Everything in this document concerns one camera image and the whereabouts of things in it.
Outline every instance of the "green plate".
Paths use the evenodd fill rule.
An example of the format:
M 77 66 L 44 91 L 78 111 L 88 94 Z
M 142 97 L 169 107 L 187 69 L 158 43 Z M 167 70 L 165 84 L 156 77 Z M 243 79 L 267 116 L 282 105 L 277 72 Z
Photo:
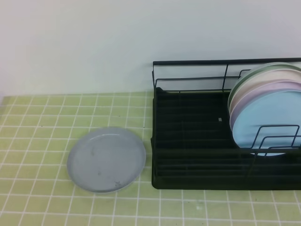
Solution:
M 237 89 L 244 83 L 246 82 L 248 79 L 250 79 L 252 76 L 262 73 L 262 72 L 267 72 L 267 71 L 272 71 L 272 70 L 276 70 L 276 69 L 286 69 L 286 68 L 290 68 L 290 69 L 295 69 L 298 71 L 301 71 L 301 68 L 294 66 L 292 64 L 289 63 L 284 63 L 284 62 L 273 62 L 273 63 L 268 63 L 268 64 L 263 64 L 259 67 L 256 67 L 250 71 L 248 71 L 244 77 L 241 77 L 237 83 L 235 84 L 235 86 L 233 87 L 233 89 L 230 92 L 229 95 L 229 99 L 228 99 L 228 109 L 230 107 L 230 103 L 233 99 L 234 94 L 236 93 Z

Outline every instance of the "stack of plates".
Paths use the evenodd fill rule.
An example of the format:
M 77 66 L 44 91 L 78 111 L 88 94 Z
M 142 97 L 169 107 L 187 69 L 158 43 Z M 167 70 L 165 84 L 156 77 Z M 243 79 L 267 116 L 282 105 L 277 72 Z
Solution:
M 293 136 L 298 133 L 296 125 L 301 125 L 301 68 L 270 63 L 248 71 L 232 89 L 228 109 L 239 147 L 252 147 L 260 126 L 269 125 L 295 126 L 261 128 L 253 148 L 300 145 L 301 138 Z

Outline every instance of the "gray plate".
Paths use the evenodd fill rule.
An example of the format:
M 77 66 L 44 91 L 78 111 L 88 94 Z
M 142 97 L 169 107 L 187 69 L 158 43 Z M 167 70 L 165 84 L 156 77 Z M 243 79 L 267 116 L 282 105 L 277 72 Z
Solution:
M 115 192 L 133 182 L 145 164 L 142 140 L 127 129 L 103 128 L 84 136 L 72 148 L 67 170 L 79 187 Z

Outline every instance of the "black dish rack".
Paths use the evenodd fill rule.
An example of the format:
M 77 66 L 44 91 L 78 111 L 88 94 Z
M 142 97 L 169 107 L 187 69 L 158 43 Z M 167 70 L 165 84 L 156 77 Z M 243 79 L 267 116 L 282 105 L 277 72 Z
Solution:
M 229 126 L 227 101 L 230 89 L 225 89 L 225 81 L 237 80 L 249 68 L 241 70 L 237 76 L 227 76 L 228 67 L 270 62 L 301 62 L 301 58 L 153 62 L 151 144 L 152 185 L 155 188 L 301 190 L 301 148 L 294 144 L 299 137 L 299 125 L 262 125 L 257 135 L 264 127 L 296 127 L 296 133 L 285 136 L 293 138 L 291 146 L 269 149 L 239 148 Z M 157 66 L 185 65 L 225 65 L 226 69 L 224 76 L 155 79 L 154 68 Z M 157 87 L 158 81 L 190 80 L 222 80 L 222 87 L 169 91 Z M 267 153 L 285 154 L 266 156 Z

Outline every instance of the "pastel plate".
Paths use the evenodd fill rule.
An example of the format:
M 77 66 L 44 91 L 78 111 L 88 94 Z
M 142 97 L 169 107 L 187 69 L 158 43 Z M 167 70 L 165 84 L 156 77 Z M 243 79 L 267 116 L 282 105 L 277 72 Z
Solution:
M 250 79 L 252 76 L 261 73 L 261 72 L 265 72 L 265 71 L 270 71 L 270 70 L 275 70 L 275 69 L 294 69 L 297 71 L 301 71 L 301 68 L 294 66 L 292 64 L 289 63 L 284 63 L 284 62 L 273 62 L 273 63 L 268 63 L 268 64 L 263 64 L 260 65 L 259 67 L 256 67 L 250 71 L 248 71 L 243 77 L 241 77 L 237 83 L 234 85 L 234 87 L 232 88 L 230 94 L 229 94 L 229 98 L 228 98 L 228 108 L 230 107 L 232 98 L 235 94 L 235 92 L 237 91 L 237 89 L 244 83 L 246 82 L 248 79 Z
M 230 128 L 233 129 L 234 122 L 239 114 L 242 112 L 244 107 L 246 107 L 252 100 L 255 100 L 257 97 L 262 97 L 264 94 L 270 94 L 275 91 L 290 91 L 296 90 L 301 91 L 301 82 L 294 81 L 276 81 L 272 83 L 267 83 L 262 86 L 259 86 L 256 89 L 253 89 L 249 93 L 245 94 L 234 106 L 233 111 L 230 114 Z
M 233 138 L 242 148 L 250 148 L 256 133 L 262 125 L 301 125 L 301 92 L 280 91 L 258 97 L 246 106 L 235 120 Z M 262 128 L 253 148 L 259 148 L 266 136 L 294 136 L 297 127 Z M 293 137 L 273 137 L 264 140 L 261 148 L 290 146 Z M 296 138 L 294 145 L 300 145 L 301 139 Z M 269 156 L 281 153 L 270 153 Z

